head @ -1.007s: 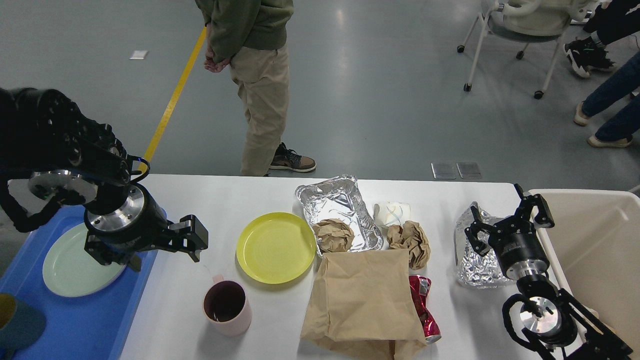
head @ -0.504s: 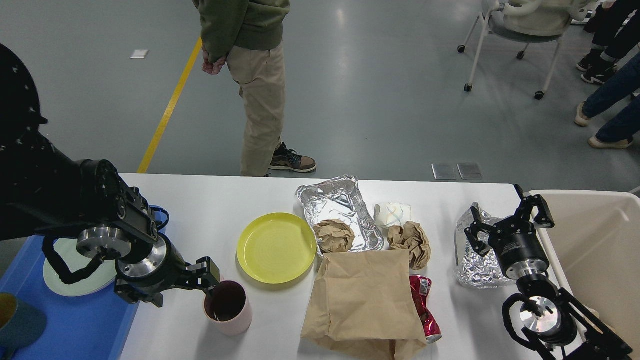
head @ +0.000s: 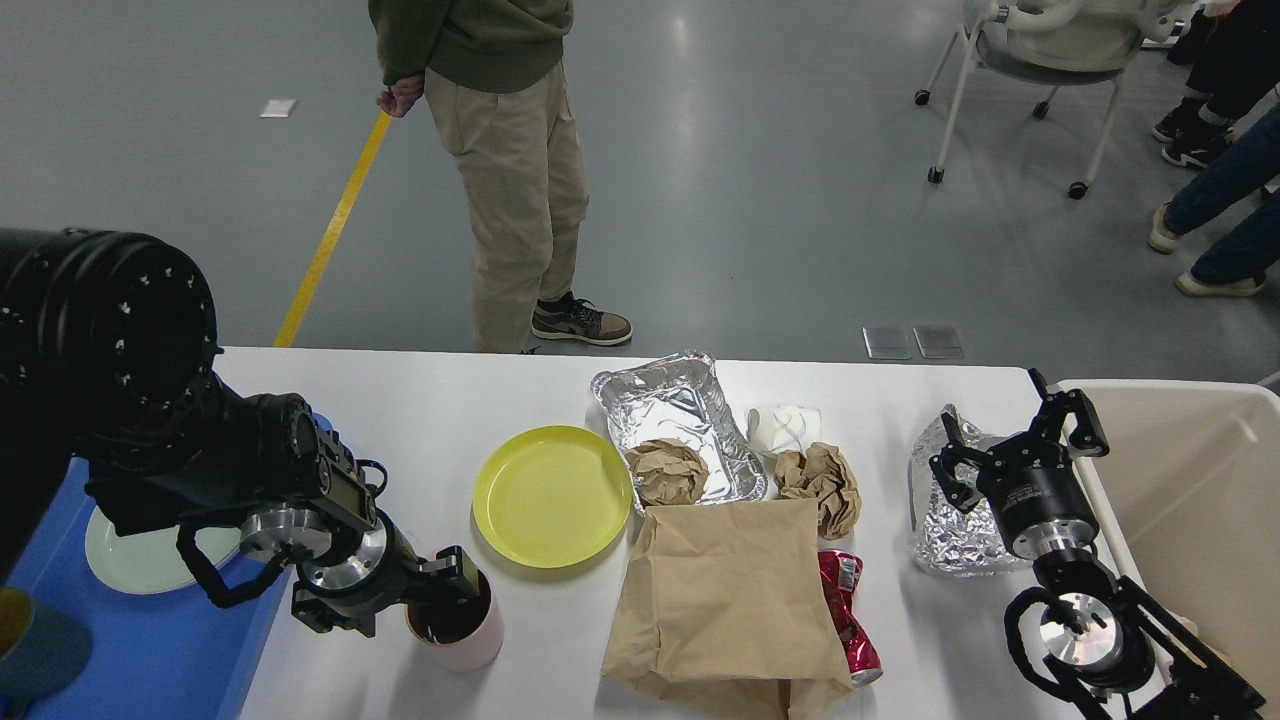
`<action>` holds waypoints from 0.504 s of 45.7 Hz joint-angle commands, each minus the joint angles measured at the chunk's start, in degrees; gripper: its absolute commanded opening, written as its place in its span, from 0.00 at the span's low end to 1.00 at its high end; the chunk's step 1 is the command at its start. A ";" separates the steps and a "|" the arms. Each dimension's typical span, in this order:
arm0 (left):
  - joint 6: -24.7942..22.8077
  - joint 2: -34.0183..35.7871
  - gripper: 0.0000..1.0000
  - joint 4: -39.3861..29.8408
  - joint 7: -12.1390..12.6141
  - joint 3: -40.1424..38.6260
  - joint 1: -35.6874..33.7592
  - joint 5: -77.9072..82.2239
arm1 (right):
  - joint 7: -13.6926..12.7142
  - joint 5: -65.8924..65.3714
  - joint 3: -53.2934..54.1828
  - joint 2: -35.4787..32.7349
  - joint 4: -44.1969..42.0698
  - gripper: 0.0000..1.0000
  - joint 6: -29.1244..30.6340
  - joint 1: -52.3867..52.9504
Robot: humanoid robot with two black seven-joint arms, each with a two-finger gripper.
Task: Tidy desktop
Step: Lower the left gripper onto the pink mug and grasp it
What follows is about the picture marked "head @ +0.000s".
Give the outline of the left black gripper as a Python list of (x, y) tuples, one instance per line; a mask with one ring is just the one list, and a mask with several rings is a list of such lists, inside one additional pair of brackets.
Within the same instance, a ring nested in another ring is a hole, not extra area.
[(463, 605), (481, 594), (480, 571), (462, 546), (419, 557), (381, 510), (351, 552), (305, 561), (297, 577), (291, 615), (320, 634), (339, 628), (374, 638), (376, 615), (392, 605)]

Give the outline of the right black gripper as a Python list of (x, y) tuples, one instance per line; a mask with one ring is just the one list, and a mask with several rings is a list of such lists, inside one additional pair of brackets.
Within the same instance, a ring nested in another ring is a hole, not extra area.
[(1036, 368), (1028, 374), (1041, 398), (1028, 430), (979, 451), (964, 443), (955, 411), (945, 411), (940, 419), (947, 441), (929, 465), (957, 511), (970, 512), (983, 495), (1006, 550), (1038, 559), (1094, 543), (1100, 525), (1070, 459), (1106, 456), (1110, 445), (1082, 389), (1051, 386)]

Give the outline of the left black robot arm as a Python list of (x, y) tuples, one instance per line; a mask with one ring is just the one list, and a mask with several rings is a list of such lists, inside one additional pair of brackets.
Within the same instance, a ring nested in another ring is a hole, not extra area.
[(214, 368), (215, 304), (195, 261), (150, 234), (6, 228), (1, 241), (3, 574), (72, 459), (120, 536), (175, 529), (211, 603), (256, 600), (294, 570), (316, 633), (374, 635), (396, 605), (466, 635), (492, 592), (458, 546), (420, 556), (381, 487), (294, 393), (238, 395)]

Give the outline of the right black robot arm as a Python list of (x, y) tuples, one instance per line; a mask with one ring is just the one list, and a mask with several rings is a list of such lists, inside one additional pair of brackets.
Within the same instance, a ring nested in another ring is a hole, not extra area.
[(987, 502), (1011, 556), (1030, 562), (1036, 584), (1006, 607), (1007, 651), (1034, 687), (1106, 719), (1106, 701), (1140, 689), (1155, 674), (1156, 650), (1172, 659), (1166, 687), (1129, 719), (1257, 719), (1263, 694), (1130, 577), (1098, 557), (1093, 505), (1073, 469), (1110, 446), (1082, 389), (1029, 372), (1041, 405), (1029, 427), (988, 447), (966, 443), (954, 407), (941, 414), (946, 441), (928, 466), (961, 514)]

